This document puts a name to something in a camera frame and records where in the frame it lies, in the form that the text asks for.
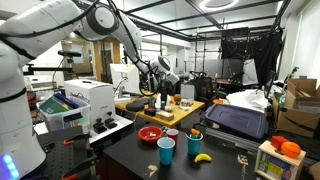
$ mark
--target chair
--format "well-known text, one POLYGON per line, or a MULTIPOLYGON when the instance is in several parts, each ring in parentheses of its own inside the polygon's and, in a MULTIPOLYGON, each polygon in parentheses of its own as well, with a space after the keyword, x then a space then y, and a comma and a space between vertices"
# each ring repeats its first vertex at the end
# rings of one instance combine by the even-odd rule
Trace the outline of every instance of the chair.
POLYGON ((207 110, 207 108, 213 104, 212 100, 215 98, 211 77, 195 78, 190 82, 195 88, 194 100, 204 102, 205 106, 201 110, 207 110))

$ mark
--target black table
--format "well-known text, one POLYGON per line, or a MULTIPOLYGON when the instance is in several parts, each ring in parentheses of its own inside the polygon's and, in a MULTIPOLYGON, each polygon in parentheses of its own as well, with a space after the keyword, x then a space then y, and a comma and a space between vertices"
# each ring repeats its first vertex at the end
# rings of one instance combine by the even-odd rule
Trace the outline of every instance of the black table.
POLYGON ((177 149, 170 166, 163 166, 159 160, 157 145, 142 142, 137 132, 129 135, 115 145, 104 150, 106 155, 106 177, 104 179, 256 179, 254 172, 255 157, 241 150, 223 147, 210 141, 202 140, 201 153, 211 156, 211 163, 194 163, 194 157, 188 155, 187 138, 179 133, 177 149), (248 166, 238 163, 238 154, 247 156, 248 166), (149 165, 158 170, 149 177, 149 165))
MULTIPOLYGON (((72 167, 87 159, 85 140, 77 140, 72 146, 63 146, 63 141, 82 133, 82 127, 72 127, 38 136, 41 146, 54 143, 54 147, 46 155, 45 161, 34 171, 22 179, 61 179, 61 175, 72 167)), ((93 179, 89 169, 78 173, 79 180, 93 179)))

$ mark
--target banana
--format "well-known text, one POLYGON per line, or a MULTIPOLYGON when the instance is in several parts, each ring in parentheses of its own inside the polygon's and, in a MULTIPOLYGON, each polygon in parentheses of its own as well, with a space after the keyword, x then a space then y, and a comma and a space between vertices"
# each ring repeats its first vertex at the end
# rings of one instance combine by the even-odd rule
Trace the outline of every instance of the banana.
POLYGON ((198 161, 209 161, 211 162, 211 157, 208 154, 198 154, 194 159, 194 162, 197 163, 198 161))

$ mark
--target blue cup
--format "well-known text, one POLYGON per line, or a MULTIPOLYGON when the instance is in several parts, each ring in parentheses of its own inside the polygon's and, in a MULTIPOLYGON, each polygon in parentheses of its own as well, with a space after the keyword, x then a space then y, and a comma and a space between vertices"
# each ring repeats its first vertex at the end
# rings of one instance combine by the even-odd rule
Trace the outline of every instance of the blue cup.
POLYGON ((203 135, 200 134, 199 139, 193 139, 186 134, 188 138, 188 153, 192 156, 196 156, 200 152, 200 146, 201 146, 201 140, 203 138, 203 135))
POLYGON ((174 140, 168 137, 163 137, 157 141, 157 144, 160 152, 160 163, 163 165, 171 164, 173 147, 175 145, 174 140))

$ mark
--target handle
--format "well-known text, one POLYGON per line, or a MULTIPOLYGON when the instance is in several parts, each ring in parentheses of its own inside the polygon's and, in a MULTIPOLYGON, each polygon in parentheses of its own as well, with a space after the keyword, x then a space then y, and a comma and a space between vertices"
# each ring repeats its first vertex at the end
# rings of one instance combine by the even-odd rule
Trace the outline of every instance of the handle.
POLYGON ((63 121, 65 123, 67 123, 67 122, 74 121, 74 120, 82 118, 82 117, 83 116, 81 115, 81 112, 78 112, 78 113, 63 117, 63 121))

